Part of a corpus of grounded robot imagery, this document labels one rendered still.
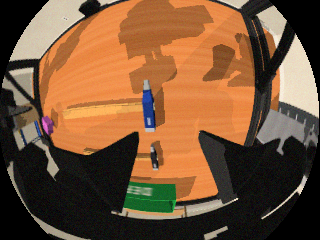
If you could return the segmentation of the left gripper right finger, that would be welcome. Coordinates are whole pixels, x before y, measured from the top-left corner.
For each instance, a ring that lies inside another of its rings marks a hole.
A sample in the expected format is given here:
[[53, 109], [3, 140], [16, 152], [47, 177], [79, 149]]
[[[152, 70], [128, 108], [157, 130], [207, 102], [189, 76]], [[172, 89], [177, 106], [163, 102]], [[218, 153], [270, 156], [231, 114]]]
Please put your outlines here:
[[222, 204], [237, 198], [236, 193], [253, 175], [262, 159], [278, 149], [281, 139], [250, 148], [204, 130], [198, 140], [208, 163]]

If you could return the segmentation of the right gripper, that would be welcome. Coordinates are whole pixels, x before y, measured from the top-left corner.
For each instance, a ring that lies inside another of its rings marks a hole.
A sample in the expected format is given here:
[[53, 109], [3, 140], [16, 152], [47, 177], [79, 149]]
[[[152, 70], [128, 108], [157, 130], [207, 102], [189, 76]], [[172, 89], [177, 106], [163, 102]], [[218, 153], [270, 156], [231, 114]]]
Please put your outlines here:
[[[11, 122], [9, 117], [23, 114], [23, 112], [28, 112], [32, 110], [32, 107], [17, 106], [16, 101], [14, 100], [14, 93], [12, 90], [9, 90], [9, 89], [1, 88], [0, 99], [1, 99], [0, 100], [0, 119], [2, 120], [2, 125], [3, 125], [3, 131], [0, 132], [0, 142], [1, 142], [4, 161], [6, 162], [6, 164], [9, 164], [10, 162], [13, 161], [14, 154], [20, 151], [18, 148], [18, 145], [16, 144], [16, 140], [14, 138], [14, 133], [11, 127]], [[21, 108], [12, 108], [11, 106], [16, 106]]]

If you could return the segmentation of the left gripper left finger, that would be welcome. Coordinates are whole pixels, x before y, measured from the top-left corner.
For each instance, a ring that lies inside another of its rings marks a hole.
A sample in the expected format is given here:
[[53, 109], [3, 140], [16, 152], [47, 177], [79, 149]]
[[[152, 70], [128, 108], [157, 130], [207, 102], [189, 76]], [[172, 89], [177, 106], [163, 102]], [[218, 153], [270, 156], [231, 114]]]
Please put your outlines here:
[[89, 155], [56, 146], [48, 150], [59, 169], [87, 181], [113, 212], [122, 213], [138, 145], [139, 132], [134, 131]]

